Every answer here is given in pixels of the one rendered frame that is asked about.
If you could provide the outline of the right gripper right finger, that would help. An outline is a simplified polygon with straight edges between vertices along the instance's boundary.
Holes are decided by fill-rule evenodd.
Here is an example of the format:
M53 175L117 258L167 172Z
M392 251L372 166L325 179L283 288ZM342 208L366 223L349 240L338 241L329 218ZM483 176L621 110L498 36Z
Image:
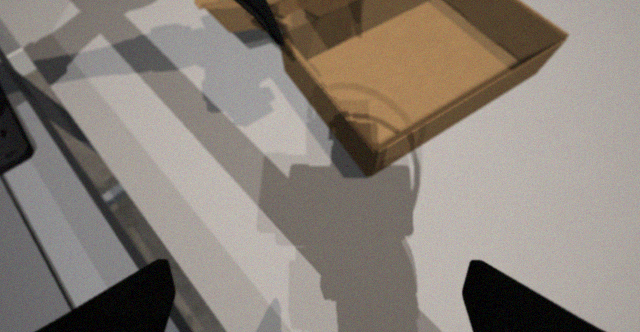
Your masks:
M462 296L473 332L605 332L482 260Z

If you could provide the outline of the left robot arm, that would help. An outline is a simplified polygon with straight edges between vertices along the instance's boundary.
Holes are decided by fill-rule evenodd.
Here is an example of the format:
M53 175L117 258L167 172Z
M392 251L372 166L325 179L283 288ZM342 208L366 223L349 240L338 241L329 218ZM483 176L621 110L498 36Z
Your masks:
M34 149L0 84L0 175L33 154Z

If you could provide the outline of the grey flat panel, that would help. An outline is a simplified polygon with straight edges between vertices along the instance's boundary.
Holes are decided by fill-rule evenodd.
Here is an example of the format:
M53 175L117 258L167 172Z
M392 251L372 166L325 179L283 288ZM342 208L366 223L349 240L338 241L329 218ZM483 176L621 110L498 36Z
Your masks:
M0 332L34 332L147 263L0 48L33 156L0 175Z

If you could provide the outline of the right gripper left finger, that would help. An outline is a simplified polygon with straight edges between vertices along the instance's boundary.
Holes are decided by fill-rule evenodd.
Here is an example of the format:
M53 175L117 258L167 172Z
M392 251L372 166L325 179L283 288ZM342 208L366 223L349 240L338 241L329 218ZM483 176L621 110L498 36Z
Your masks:
M35 332L165 332L175 286L158 259Z

